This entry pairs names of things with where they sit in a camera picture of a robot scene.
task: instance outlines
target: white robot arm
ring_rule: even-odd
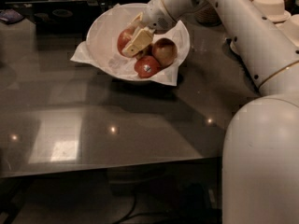
[[[224,224],[299,221],[299,48],[250,0],[151,0],[143,22],[158,32],[209,3],[261,96],[233,117],[224,141]]]
[[[250,0],[151,0],[143,22],[160,33],[207,4],[217,11],[261,95],[297,91],[299,48]]]

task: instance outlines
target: black cable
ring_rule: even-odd
[[[133,205],[132,205],[131,209],[129,210],[129,212],[124,217],[122,217],[118,221],[113,222],[112,224],[122,223],[124,220],[126,220],[126,218],[128,218],[135,211],[136,204],[137,204],[137,194],[135,193],[135,191],[133,191],[133,195],[134,195],[134,201],[133,201]]]
[[[127,221],[129,219],[133,219],[135,217],[142,217],[142,216],[145,216],[145,217],[168,217],[169,216],[169,213],[166,213],[166,212],[148,212],[148,213],[137,213],[137,214],[134,214],[134,215],[131,215],[125,219],[123,219],[121,222],[123,221]]]

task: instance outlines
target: white bowl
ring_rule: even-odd
[[[162,37],[173,40],[178,48],[178,57],[169,67],[150,78],[140,78],[134,70],[136,58],[123,57],[117,50],[119,34],[145,7],[146,4],[115,6],[96,19],[86,39],[87,49],[94,60],[93,65],[119,79],[138,82],[151,80],[176,86],[178,67],[184,62],[190,49],[189,33],[183,22],[179,21],[166,34],[154,36],[153,42]]]

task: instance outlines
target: black laptop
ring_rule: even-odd
[[[38,28],[58,33],[86,32],[109,9],[108,3],[101,0],[7,2],[6,6]]]

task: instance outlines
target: table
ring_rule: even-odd
[[[176,87],[71,62],[81,34],[0,23],[0,177],[220,157],[232,116],[258,94],[222,25],[182,19],[192,48]]]

